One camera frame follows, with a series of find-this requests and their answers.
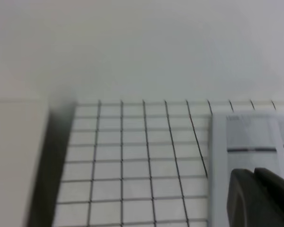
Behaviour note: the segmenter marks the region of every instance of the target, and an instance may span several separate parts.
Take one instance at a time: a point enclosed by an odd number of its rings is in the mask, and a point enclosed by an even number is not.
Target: blurry object
[[[265,168],[232,170],[227,212],[230,227],[284,227],[284,179]]]

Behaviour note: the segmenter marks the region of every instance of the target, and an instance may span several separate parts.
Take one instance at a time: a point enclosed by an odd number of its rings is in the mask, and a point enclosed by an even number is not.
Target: white surface
[[[24,226],[47,114],[42,101],[0,102],[0,227]]]
[[[284,98],[284,0],[0,0],[0,97]]]

